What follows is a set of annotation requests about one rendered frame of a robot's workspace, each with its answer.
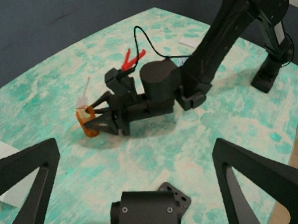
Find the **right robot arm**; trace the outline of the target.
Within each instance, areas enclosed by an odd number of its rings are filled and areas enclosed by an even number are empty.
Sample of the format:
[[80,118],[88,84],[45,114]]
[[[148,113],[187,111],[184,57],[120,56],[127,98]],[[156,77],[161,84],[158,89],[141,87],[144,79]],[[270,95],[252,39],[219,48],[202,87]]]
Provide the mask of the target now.
[[156,117],[173,113],[175,100],[184,111],[202,105],[220,64],[253,21],[265,38],[268,55],[252,81],[270,91],[277,70],[288,63],[294,53],[282,20],[288,7],[289,0],[223,0],[216,18],[195,49],[197,51],[207,41],[198,53],[189,56],[179,67],[170,58],[151,61],[141,67],[139,76],[147,97],[142,100],[146,100],[148,106],[144,110],[149,110],[150,117]]

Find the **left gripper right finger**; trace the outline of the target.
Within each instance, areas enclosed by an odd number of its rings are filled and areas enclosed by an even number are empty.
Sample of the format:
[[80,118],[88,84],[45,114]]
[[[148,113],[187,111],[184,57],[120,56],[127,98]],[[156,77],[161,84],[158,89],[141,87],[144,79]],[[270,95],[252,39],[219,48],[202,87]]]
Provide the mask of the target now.
[[216,139],[212,160],[229,224],[261,224],[246,200],[232,167],[289,211],[288,224],[298,224],[297,168],[223,138]]

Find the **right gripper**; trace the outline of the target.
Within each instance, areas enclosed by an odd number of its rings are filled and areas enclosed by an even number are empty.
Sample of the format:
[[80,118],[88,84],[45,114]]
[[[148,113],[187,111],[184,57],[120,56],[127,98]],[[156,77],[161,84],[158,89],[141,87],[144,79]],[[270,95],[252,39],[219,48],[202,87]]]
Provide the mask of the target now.
[[[123,136],[129,136],[129,122],[151,118],[149,110],[144,110],[148,109],[147,101],[142,100],[147,97],[145,93],[137,94],[134,77],[126,76],[120,79],[119,83],[131,93],[128,92],[125,95],[119,97],[116,94],[111,94],[110,90],[106,91],[101,97],[99,97],[93,104],[90,105],[94,109],[95,114],[102,115],[84,123],[83,126],[86,129],[99,130],[117,136],[119,135],[119,129],[123,128]],[[95,109],[95,107],[102,104],[103,102],[107,102],[108,107]],[[107,124],[108,126],[95,125],[102,123]]]

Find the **orange translucent pill bottle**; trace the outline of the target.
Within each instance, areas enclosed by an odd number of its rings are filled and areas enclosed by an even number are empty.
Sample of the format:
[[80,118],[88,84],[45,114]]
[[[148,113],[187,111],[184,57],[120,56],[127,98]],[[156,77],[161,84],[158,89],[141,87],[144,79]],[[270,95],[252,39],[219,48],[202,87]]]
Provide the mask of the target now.
[[79,107],[76,110],[75,113],[84,133],[86,134],[87,137],[89,138],[94,138],[99,135],[100,131],[99,130],[93,130],[93,129],[86,129],[83,124],[96,118],[94,110],[91,106],[89,105],[83,105]]

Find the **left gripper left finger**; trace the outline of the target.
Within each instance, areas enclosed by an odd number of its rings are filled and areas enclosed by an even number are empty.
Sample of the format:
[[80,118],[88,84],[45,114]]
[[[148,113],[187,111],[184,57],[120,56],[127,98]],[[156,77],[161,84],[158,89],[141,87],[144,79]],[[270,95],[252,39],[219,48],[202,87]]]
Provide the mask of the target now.
[[60,152],[55,138],[0,159],[0,196],[39,168],[12,224],[44,224],[59,160]]

